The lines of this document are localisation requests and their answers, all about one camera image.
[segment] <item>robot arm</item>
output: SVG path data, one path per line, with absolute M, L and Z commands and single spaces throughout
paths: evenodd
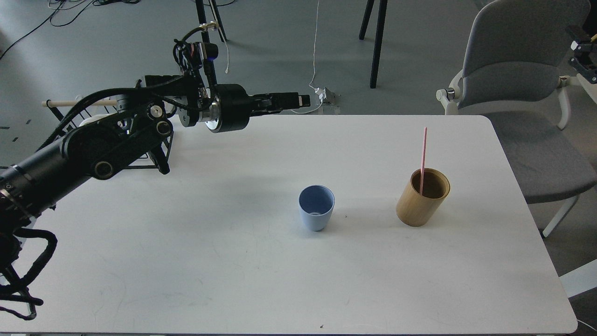
M 113 177 L 144 153 L 149 154 L 162 174 L 170 171 L 161 144 L 173 132 L 168 119 L 174 113 L 165 112 L 164 102 L 179 109 L 185 127 L 203 122 L 213 133 L 243 129 L 250 117 L 310 106 L 309 95 L 286 92 L 249 96 L 238 84 L 216 84 L 213 69 L 204 65 L 217 57 L 217 47 L 204 42 L 188 43 L 188 36 L 175 40 L 174 55 L 182 75 L 145 76 L 134 88 L 113 88 L 83 98 L 34 155 L 0 175 L 0 274 L 9 283 L 0 285 L 0 300 L 27 303 L 30 314 L 25 316 L 4 307 L 0 311 L 31 320 L 36 316 L 35 306 L 43 304 L 29 295 L 27 287 L 50 260 L 57 240 L 49 231 L 25 228 L 31 217 L 54 209 L 61 198 L 90 178 Z M 201 68 L 209 87 L 204 86 Z M 117 113 L 64 133 L 74 116 L 94 102 L 112 96 L 118 96 Z M 37 237 L 48 242 L 23 277 L 12 266 L 21 250 L 17 237 Z

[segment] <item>chair seat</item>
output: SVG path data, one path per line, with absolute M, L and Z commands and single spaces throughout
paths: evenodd
M 597 184 L 589 161 L 541 114 L 483 115 L 491 120 L 527 203 L 563 200 Z

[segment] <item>gray chair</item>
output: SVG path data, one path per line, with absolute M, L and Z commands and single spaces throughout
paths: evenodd
M 446 114 L 496 100 L 538 101 L 558 92 L 562 118 L 553 125 L 541 113 L 504 111 L 483 114 L 491 120 L 528 204 L 565 200 L 544 237 L 563 220 L 579 194 L 597 184 L 591 164 L 560 132 L 570 117 L 568 85 L 560 77 L 572 41 L 565 31 L 581 26 L 587 0 L 496 0 L 477 15 L 461 72 L 436 98 Z M 462 80 L 463 89 L 458 86 Z

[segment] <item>white cable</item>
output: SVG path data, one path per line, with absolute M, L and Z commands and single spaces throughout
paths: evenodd
M 316 88 L 312 87 L 313 81 L 315 80 L 315 45 L 317 44 L 317 28 L 319 26 L 319 0 L 317 0 L 317 10 L 315 11 L 315 39 L 313 40 L 313 77 L 311 78 L 311 82 L 309 82 L 309 86 L 316 90 Z
M 579 320 L 579 319 L 577 319 L 577 321 L 579 321 L 580 323 L 582 323 L 582 324 L 584 324 L 584 325 L 588 326 L 589 328 L 591 328 L 591 329 L 593 329 L 593 330 L 597 331 L 595 328 L 593 328 L 592 326 L 590 326 L 590 325 L 588 325 L 588 324 L 584 323 L 583 321 L 581 321 L 581 320 Z
M 321 100 L 321 103 L 319 103 L 319 106 L 317 106 L 316 108 L 314 108 L 314 109 L 312 109 L 312 110 L 310 110 L 310 111 L 307 111 L 307 112 L 297 112 L 297 111 L 295 111 L 295 110 L 293 110 L 293 109 L 292 109 L 292 110 L 290 110 L 290 111 L 293 111 L 295 114 L 309 114 L 309 113 L 311 113 L 311 112 L 315 112 L 315 111 L 319 110 L 319 108 L 320 108 L 320 107 L 321 107 L 321 105 L 323 105 L 323 104 L 324 104 L 324 101 L 323 101 L 323 99 L 322 99 L 322 100 Z
M 311 84 L 313 84 L 313 81 L 315 80 L 315 50 L 316 50 L 315 46 L 317 45 L 317 29 L 319 28 L 319 2 L 320 2 L 320 0 L 317 0 L 317 10 L 315 11 L 315 39 L 313 39 L 313 77 L 311 78 L 311 82 L 309 82 L 309 84 L 308 84 L 310 88 L 315 90 L 315 92 L 317 92 L 317 89 L 314 88 Z M 307 112 L 297 112 L 293 109 L 290 111 L 293 111 L 293 113 L 295 113 L 295 114 L 309 114 L 311 112 L 319 110 L 319 108 L 323 104 L 324 104 L 324 100 L 320 99 L 319 106 L 317 106 L 317 108 L 315 108 L 315 109 L 312 109 Z
M 226 70 L 224 70 L 224 72 L 228 74 L 228 70 L 230 69 L 230 50 L 228 49 L 226 39 L 224 39 L 224 45 L 226 46 Z

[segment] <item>metal stand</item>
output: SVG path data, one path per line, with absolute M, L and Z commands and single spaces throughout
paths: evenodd
M 363 22 L 361 24 L 361 31 L 359 33 L 359 39 L 365 38 L 367 32 L 367 26 L 369 25 L 369 18 L 371 17 L 371 11 L 373 9 L 373 1 L 367 0 L 367 7 L 365 7 L 365 15 L 363 16 Z M 380 0 L 379 3 L 379 14 L 377 15 L 377 31 L 375 35 L 375 47 L 373 49 L 373 64 L 371 65 L 371 79 L 369 81 L 369 87 L 375 88 L 377 86 L 377 73 L 379 72 L 379 57 L 381 55 L 381 42 L 383 39 L 383 27 L 386 23 L 386 10 L 387 0 Z
M 220 40 L 222 42 L 228 41 L 228 39 L 226 38 L 226 33 L 224 31 L 224 25 L 222 24 L 222 20 L 220 18 L 220 11 L 218 10 L 216 0 L 209 0 L 209 3 L 211 7 L 211 13 L 213 14 L 214 19 L 218 23 L 218 33 L 220 34 Z M 205 18 L 205 9 L 203 8 L 203 2 L 197 0 L 195 1 L 195 5 L 197 7 L 197 16 L 199 17 L 199 23 L 207 23 L 207 20 Z M 208 32 L 202 32 L 201 35 L 203 37 L 203 42 L 210 41 Z

